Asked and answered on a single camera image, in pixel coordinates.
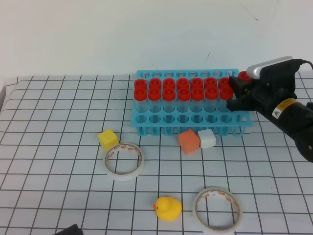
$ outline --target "test tube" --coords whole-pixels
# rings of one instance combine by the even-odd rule
[[[158,79],[157,77],[152,78],[152,79],[149,81],[149,89],[151,89],[151,88],[161,89],[161,87],[162,87],[162,82],[161,82],[161,80]]]
[[[203,107],[204,90],[200,87],[195,87],[191,91],[191,111],[198,113]],[[200,115],[193,116],[193,122],[199,123]]]
[[[172,78],[165,78],[163,81],[163,89],[170,88],[175,90],[175,80]]]
[[[203,88],[203,80],[199,77],[194,77],[191,80],[191,89],[194,89],[196,87]]]
[[[177,87],[177,90],[179,90],[180,88],[189,89],[189,80],[185,77],[181,77],[180,79],[177,80],[176,87]]]
[[[205,90],[204,109],[207,112],[214,112],[217,105],[217,98],[219,97],[219,89],[216,86],[208,86]]]
[[[208,86],[217,87],[217,80],[214,77],[207,77],[204,81],[204,88],[207,88]]]
[[[219,110],[221,112],[227,112],[228,111],[228,108],[226,107],[226,104],[227,104],[227,100],[228,99],[232,99],[234,96],[234,92],[233,90],[231,89],[230,86],[224,86],[222,89],[221,89],[221,94],[220,94],[220,105],[219,105]]]
[[[161,90],[158,88],[151,88],[148,90],[148,98],[150,100],[150,111],[157,113],[161,110]],[[153,115],[152,122],[159,122],[159,116]]]
[[[136,89],[134,90],[134,99],[136,102],[136,109],[139,113],[144,113],[147,111],[147,90],[145,89]],[[139,115],[138,120],[139,123],[143,123],[145,121],[144,115]]]
[[[164,111],[167,113],[171,113],[175,109],[175,97],[176,93],[174,89],[165,88],[163,90],[163,100],[164,100]],[[171,123],[173,116],[172,115],[166,115],[166,122]]]
[[[222,77],[220,79],[219,88],[222,89],[225,86],[229,86],[229,78],[228,77]]]
[[[191,92],[188,88],[180,88],[178,90],[178,106],[177,110],[181,113],[185,113],[189,107]]]
[[[135,87],[135,90],[136,89],[144,89],[144,90],[147,90],[147,82],[145,79],[137,79],[135,82],[134,82],[134,87]]]
[[[252,82],[252,78],[246,74],[246,71],[242,71],[239,73],[238,80],[243,82]]]

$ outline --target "orange cube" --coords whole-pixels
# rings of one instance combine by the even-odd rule
[[[181,146],[185,154],[196,151],[200,146],[200,138],[189,129],[178,135],[178,144]]]

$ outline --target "yellow cube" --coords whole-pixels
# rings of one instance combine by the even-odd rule
[[[118,144],[118,137],[112,130],[106,130],[98,135],[102,148],[108,151],[113,145]]]

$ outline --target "rubber duck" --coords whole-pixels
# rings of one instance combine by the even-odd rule
[[[159,197],[153,205],[158,218],[173,221],[181,213],[181,203],[173,197]]]

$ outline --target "white wall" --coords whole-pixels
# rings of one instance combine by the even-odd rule
[[[313,61],[312,9],[313,0],[0,0],[0,74]]]

